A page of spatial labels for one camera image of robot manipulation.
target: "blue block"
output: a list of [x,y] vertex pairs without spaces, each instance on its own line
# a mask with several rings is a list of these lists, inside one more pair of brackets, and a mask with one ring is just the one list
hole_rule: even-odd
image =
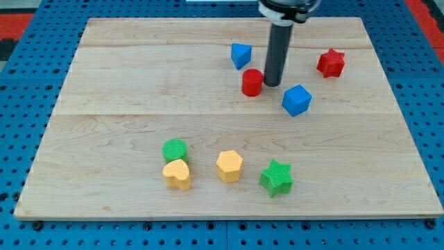
[[237,70],[240,70],[243,66],[251,60],[251,45],[246,44],[231,44],[231,60]]
[[297,85],[285,91],[282,106],[292,117],[307,111],[310,105],[311,95],[303,86]]

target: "wooden board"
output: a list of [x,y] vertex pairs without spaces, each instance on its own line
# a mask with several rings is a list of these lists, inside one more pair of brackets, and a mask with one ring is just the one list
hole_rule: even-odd
[[[263,69],[267,19],[90,19],[15,209],[22,220],[377,219],[443,208],[359,18],[293,30],[283,83],[240,90],[232,42]],[[340,78],[316,71],[345,52]],[[302,83],[308,112],[283,92]],[[189,146],[192,187],[162,177],[162,145]],[[220,151],[244,157],[238,183],[216,176]],[[293,166],[288,195],[259,186],[274,158]]]

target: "3d printed block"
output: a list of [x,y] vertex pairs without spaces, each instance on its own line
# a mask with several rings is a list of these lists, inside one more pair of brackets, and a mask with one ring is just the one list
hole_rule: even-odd
[[324,78],[330,76],[339,77],[345,65],[344,56],[344,53],[330,49],[319,58],[317,70],[322,72]]
[[264,75],[258,69],[247,69],[242,75],[242,92],[249,97],[255,97],[262,91]]
[[171,139],[162,147],[165,163],[182,159],[188,164],[187,145],[181,139]]
[[303,86],[297,85],[285,91],[282,106],[292,117],[295,117],[296,115],[307,111],[310,101],[310,93],[308,93]]
[[290,176],[291,165],[280,164],[272,159],[270,167],[261,173],[259,184],[266,188],[270,197],[290,193],[293,179]]
[[181,190],[188,190],[191,187],[189,168],[182,159],[168,163],[162,170],[162,174],[165,177],[166,185],[170,188],[177,187]]
[[251,45],[231,44],[231,60],[237,70],[240,70],[251,60]]
[[236,151],[223,151],[219,154],[216,162],[217,176],[219,176],[224,183],[238,181],[243,163],[243,158]]

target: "yellow block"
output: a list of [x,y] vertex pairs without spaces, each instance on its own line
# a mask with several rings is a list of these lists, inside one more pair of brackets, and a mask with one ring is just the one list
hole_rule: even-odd
[[189,168],[182,159],[173,160],[162,170],[166,185],[170,188],[178,187],[181,190],[188,190],[191,187]]
[[217,176],[224,183],[238,181],[241,176],[243,163],[243,158],[236,151],[222,151],[216,162]]

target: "green block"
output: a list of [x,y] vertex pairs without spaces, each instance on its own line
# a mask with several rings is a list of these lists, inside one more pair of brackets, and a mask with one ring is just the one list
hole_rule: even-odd
[[290,176],[291,165],[281,164],[272,159],[270,167],[261,173],[259,184],[266,188],[270,197],[290,193],[293,179]]
[[188,164],[187,145],[181,139],[171,139],[162,147],[165,163],[182,159]]

